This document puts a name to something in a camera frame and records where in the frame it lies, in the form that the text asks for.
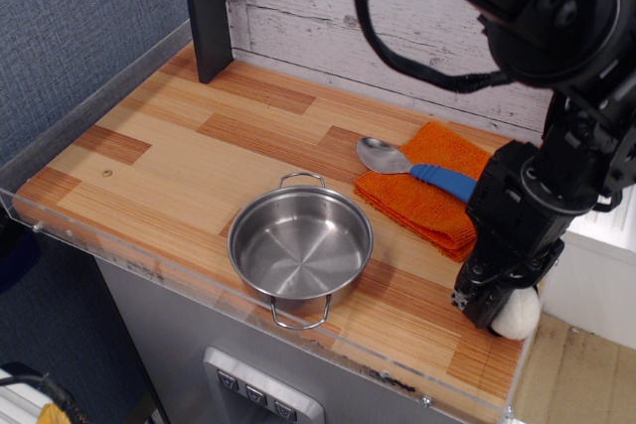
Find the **orange towel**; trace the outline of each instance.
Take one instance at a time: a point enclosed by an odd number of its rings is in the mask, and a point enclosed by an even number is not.
[[[490,154],[438,123],[427,123],[400,150],[413,164],[433,164],[475,180]],[[370,171],[355,181],[355,193],[398,223],[461,262],[475,245],[476,234],[466,205],[410,174]]]

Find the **wooden countertop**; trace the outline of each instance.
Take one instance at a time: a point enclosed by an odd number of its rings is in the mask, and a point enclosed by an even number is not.
[[[345,355],[400,392],[496,422],[523,343],[475,330],[450,304],[460,264],[353,194],[366,172],[360,137],[402,144],[431,119],[238,62],[201,84],[189,46],[24,185],[14,207],[166,286],[195,298],[216,293],[269,333]],[[491,152],[507,141],[442,123]],[[266,308],[242,298],[248,288],[227,255],[238,211],[296,171],[320,174],[356,201],[376,239],[358,287],[318,332],[272,325]]]

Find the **blue wall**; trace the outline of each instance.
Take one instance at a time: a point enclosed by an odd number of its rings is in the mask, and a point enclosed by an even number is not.
[[[186,0],[0,0],[0,166],[188,18]]]
[[[0,169],[187,19],[186,0],[0,0]],[[0,294],[0,364],[49,372],[95,422],[120,423],[147,390],[134,348],[92,257],[39,243]]]

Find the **pot handle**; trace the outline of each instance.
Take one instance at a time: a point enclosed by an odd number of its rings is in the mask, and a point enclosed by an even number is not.
[[[300,173],[291,173],[288,174],[286,176],[283,176],[282,178],[280,178],[280,182],[278,183],[278,188],[282,188],[282,183],[285,182],[285,179],[289,179],[289,178],[295,178],[296,176],[311,176],[312,178],[316,178],[320,180],[320,186],[322,186],[323,189],[326,189],[327,186],[325,185],[325,180],[323,179],[322,176],[318,175],[318,174],[314,174],[314,173],[305,173],[305,172],[300,172]]]
[[[287,330],[295,330],[297,332],[302,332],[304,330],[311,330],[312,328],[319,327],[320,325],[322,325],[323,323],[327,321],[327,315],[329,315],[329,304],[331,303],[331,293],[325,297],[325,313],[323,313],[322,318],[316,323],[312,323],[310,325],[304,325],[301,327],[297,327],[294,325],[287,325],[286,323],[283,323],[280,320],[278,320],[278,313],[276,312],[276,299],[274,297],[270,297],[270,298],[271,298],[271,316],[274,319],[274,323],[278,325],[279,327],[286,328]]]

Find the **button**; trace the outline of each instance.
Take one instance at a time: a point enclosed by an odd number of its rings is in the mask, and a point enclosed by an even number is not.
[[[239,382],[234,376],[232,376],[231,374],[227,374],[226,372],[221,371],[220,369],[217,369],[217,374],[219,375],[219,381],[227,389],[231,389],[232,391],[239,390]]]
[[[276,414],[279,416],[282,416],[291,422],[296,422],[296,411],[294,408],[278,401],[274,401],[274,408],[276,409]]]
[[[262,391],[259,391],[255,387],[251,387],[249,384],[245,387],[247,397],[251,402],[254,402],[262,407],[267,407],[267,396]]]

